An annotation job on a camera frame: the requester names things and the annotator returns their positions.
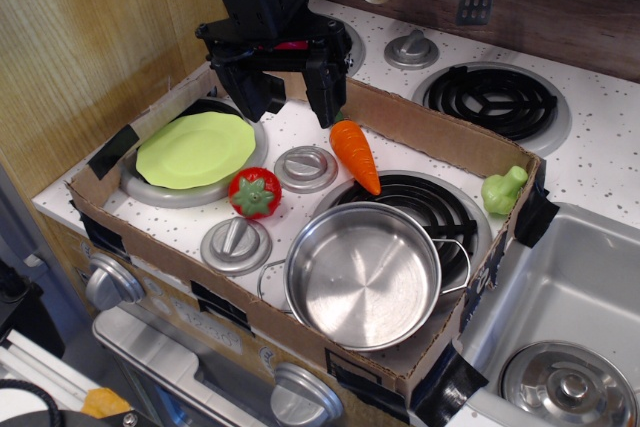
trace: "green plate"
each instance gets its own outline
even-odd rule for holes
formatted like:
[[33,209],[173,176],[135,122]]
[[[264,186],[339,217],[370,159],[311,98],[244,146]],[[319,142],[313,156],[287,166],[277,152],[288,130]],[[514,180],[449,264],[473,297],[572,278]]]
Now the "green plate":
[[255,147],[253,128],[237,115],[188,115],[140,145],[136,169],[151,185],[190,189],[237,172]]

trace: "oven door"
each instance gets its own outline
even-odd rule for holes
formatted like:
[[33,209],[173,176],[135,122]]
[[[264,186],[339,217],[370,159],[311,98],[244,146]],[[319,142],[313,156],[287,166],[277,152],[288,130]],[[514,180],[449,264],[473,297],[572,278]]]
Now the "oven door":
[[[155,318],[154,325],[157,322],[162,321]],[[162,327],[172,329],[168,323]],[[184,332],[178,343],[115,307],[96,318],[93,333],[130,367],[165,426],[278,425],[270,407],[273,386]]]

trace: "pot handle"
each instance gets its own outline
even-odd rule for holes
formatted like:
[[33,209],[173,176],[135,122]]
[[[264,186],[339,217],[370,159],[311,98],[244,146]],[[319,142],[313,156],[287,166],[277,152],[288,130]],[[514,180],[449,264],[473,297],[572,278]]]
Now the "pot handle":
[[[285,259],[282,260],[276,260],[274,262],[269,262],[268,264],[265,264],[262,266],[262,268],[260,269],[260,274],[258,274],[258,297],[260,298],[260,300],[264,300],[263,296],[262,296],[262,278],[264,277],[265,272],[267,271],[267,269],[269,267],[274,267],[276,265],[280,265],[280,264],[284,264]],[[284,312],[285,314],[291,314],[293,315],[293,311],[290,309],[280,309],[281,312]]]
[[431,240],[433,242],[449,242],[452,244],[458,244],[460,251],[462,251],[465,258],[467,259],[467,276],[464,279],[464,283],[456,287],[451,287],[449,289],[442,290],[440,291],[440,295],[446,295],[446,294],[450,294],[451,292],[455,292],[457,290],[466,289],[469,286],[469,281],[471,280],[471,259],[469,258],[469,254],[467,253],[465,248],[462,246],[460,242],[458,242],[455,239],[431,239]]

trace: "cardboard box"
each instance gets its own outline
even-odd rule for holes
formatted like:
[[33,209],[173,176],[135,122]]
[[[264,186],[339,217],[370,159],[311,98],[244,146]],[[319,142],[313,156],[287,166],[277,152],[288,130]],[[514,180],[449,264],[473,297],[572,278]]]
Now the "cardboard box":
[[[282,74],[282,77],[285,78],[288,97],[304,100],[301,78],[295,74]],[[529,173],[529,181],[519,201],[506,218],[481,267],[474,272],[470,287],[451,304],[449,315],[437,326],[438,333],[429,345],[424,346],[415,365],[406,372],[395,372],[366,355],[343,349],[224,275],[205,268],[203,263],[159,242],[103,208],[119,186],[118,160],[196,99],[206,95],[215,85],[219,87],[215,73],[208,64],[203,65],[116,134],[72,179],[68,188],[76,208],[83,215],[90,238],[92,231],[100,231],[100,235],[94,235],[92,240],[104,242],[106,238],[107,244],[113,240],[112,245],[106,247],[107,250],[125,259],[144,259],[164,274],[180,279],[187,285],[204,288],[205,294],[211,294],[214,307],[219,308],[227,318],[229,315],[235,316],[235,320],[253,335],[264,336],[293,353],[301,364],[313,365],[330,374],[335,374],[336,369],[352,373],[355,378],[398,394],[408,405],[414,389],[458,337],[487,281],[495,278],[498,260],[506,243],[514,236],[521,210],[536,182],[537,187],[543,182],[542,160],[481,127],[349,79],[348,102],[343,108],[345,116],[382,136],[481,177],[505,173],[513,165],[521,166]]]

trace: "green toy vegetable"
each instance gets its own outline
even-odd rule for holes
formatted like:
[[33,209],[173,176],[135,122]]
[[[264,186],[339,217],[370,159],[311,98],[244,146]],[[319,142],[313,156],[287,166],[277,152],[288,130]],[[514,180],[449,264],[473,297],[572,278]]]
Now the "green toy vegetable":
[[518,194],[529,175],[522,167],[513,166],[506,175],[491,175],[482,184],[484,208],[490,214],[507,215],[518,200]]

